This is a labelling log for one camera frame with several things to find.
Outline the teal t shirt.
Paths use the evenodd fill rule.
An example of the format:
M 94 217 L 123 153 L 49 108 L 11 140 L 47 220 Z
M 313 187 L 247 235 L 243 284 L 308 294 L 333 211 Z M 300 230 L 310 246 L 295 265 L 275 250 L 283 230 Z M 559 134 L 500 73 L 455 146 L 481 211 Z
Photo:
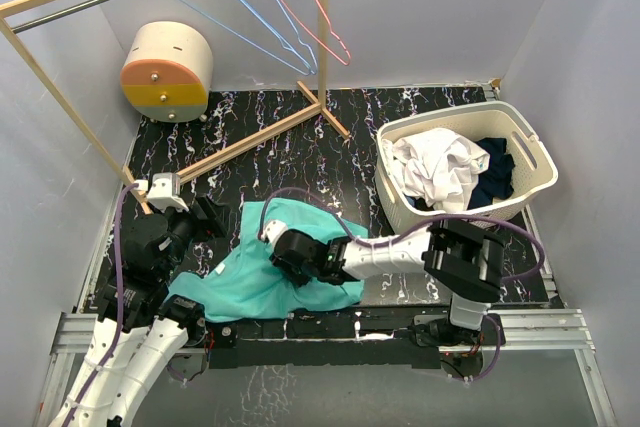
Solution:
M 208 275 L 182 272 L 169 286 L 178 295 L 204 307 L 213 323 L 240 319 L 284 319 L 289 313 L 333 311 L 361 301 L 362 281 L 341 286 L 312 280 L 296 287 L 270 261 L 272 249 L 258 240 L 264 203 L 249 201 L 243 206 L 239 243 Z

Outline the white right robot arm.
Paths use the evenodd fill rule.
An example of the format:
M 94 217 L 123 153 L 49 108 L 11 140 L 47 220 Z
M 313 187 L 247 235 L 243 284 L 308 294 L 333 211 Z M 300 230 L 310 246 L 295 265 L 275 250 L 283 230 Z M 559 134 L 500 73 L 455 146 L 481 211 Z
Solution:
M 270 260 L 294 285 L 311 280 L 338 286 L 393 273 L 426 273 L 451 292 L 448 314 L 414 329 L 418 344 L 477 345 L 482 323 L 499 300 L 504 243 L 464 220 L 442 220 L 400 235 L 325 242 L 279 220 L 259 239 L 272 248 Z

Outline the white t shirt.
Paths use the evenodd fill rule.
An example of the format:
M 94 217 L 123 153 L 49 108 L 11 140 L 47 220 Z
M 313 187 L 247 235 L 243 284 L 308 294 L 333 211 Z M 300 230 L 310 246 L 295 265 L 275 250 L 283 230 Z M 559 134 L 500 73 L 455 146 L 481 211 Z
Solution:
M 490 165 L 486 150 L 446 128 L 434 128 L 395 142 L 385 139 L 382 146 L 390 177 L 400 192 L 447 213 L 467 209 L 480 175 Z

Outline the blue hanger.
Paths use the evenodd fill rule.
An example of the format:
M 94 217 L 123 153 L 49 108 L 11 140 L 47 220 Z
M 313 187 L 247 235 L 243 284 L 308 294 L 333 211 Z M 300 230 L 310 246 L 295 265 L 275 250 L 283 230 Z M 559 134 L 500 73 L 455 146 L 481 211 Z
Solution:
M 256 39 L 261 38 L 262 29 L 256 28 L 255 22 L 250 22 L 243 10 L 233 0 L 177 0 L 189 9 L 207 19 L 219 29 L 217 20 L 224 21 L 226 25 L 242 28 L 245 33 L 251 33 Z
M 303 39 L 295 21 L 287 12 L 281 0 L 233 0 L 243 10 L 256 28 L 262 29 L 261 38 L 256 39 L 242 28 L 226 25 L 217 20 L 216 24 L 247 46 L 264 54 L 269 60 L 303 77 L 317 72 L 318 63 L 311 45 Z

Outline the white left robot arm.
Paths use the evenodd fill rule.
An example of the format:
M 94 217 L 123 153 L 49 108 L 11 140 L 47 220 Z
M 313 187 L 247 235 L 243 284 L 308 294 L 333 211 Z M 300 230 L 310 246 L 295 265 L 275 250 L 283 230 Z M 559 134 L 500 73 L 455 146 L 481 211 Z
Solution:
M 114 227 L 115 267 L 97 296 L 97 318 L 54 426 L 128 426 L 173 356 L 207 334 L 205 308 L 169 291 L 195 243 L 223 238 L 230 209 L 207 196 Z

